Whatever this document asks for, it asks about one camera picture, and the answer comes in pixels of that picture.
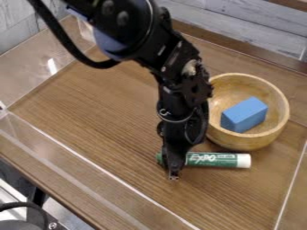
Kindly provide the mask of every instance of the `wooden bowl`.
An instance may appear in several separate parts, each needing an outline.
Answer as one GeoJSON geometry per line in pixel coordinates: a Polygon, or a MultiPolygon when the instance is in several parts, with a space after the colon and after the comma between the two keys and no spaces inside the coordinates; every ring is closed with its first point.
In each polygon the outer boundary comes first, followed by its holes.
{"type": "Polygon", "coordinates": [[[283,92],[264,79],[246,74],[224,74],[210,79],[215,90],[210,99],[207,137],[220,146],[236,151],[252,151],[267,146],[280,134],[290,119],[290,104],[283,92]],[[267,107],[266,121],[244,133],[224,129],[222,112],[255,96],[267,107]]]}

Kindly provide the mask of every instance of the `marker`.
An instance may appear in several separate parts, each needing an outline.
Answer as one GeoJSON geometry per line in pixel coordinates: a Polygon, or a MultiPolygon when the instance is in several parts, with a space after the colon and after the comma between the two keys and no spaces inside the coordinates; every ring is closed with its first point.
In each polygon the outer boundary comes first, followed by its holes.
{"type": "MultiPolygon", "coordinates": [[[[156,158],[157,158],[157,163],[163,165],[161,153],[157,153],[156,158]]],[[[251,168],[251,165],[252,165],[252,158],[251,155],[248,154],[190,152],[186,155],[186,166],[251,168]]]]}

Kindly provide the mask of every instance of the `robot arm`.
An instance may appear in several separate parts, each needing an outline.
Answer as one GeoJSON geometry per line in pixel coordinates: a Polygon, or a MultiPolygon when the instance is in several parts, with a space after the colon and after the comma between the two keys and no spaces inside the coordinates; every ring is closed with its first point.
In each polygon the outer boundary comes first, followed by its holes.
{"type": "MultiPolygon", "coordinates": [[[[40,2],[28,1],[33,6],[40,2]]],[[[171,180],[178,180],[186,153],[203,142],[207,132],[212,87],[199,51],[172,29],[168,10],[153,0],[64,2],[68,11],[92,25],[97,45],[112,59],[108,66],[132,59],[157,80],[163,163],[171,180]]]]}

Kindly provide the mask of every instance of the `blue foam cube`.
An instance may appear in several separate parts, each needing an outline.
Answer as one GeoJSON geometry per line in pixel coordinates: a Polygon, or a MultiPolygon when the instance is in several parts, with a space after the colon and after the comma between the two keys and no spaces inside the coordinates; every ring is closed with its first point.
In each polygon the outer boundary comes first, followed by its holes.
{"type": "Polygon", "coordinates": [[[220,126],[243,133],[266,120],[267,105],[251,97],[222,112],[220,126]]]}

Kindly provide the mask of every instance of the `black cable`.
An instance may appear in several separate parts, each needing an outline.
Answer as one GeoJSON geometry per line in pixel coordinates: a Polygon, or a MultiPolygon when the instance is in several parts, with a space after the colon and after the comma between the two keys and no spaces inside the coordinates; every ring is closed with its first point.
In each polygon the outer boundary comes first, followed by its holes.
{"type": "Polygon", "coordinates": [[[45,4],[41,0],[28,0],[29,4],[32,5],[36,13],[43,18],[47,26],[49,27],[53,36],[59,39],[63,46],[65,47],[67,51],[71,53],[71,55],[75,57],[76,60],[79,60],[85,65],[95,67],[95,68],[111,68],[119,64],[117,61],[109,59],[107,61],[95,62],[92,61],[79,50],[77,46],[75,45],[73,41],[68,37],[65,30],[63,29],[61,24],[53,17],[53,14],[45,4]]]}
{"type": "Polygon", "coordinates": [[[37,211],[40,211],[41,216],[43,216],[43,229],[48,230],[48,217],[47,217],[47,214],[43,211],[43,209],[37,205],[35,205],[32,203],[28,203],[28,202],[7,203],[7,204],[0,205],[0,212],[7,211],[7,210],[9,210],[12,208],[33,208],[37,211]]]}

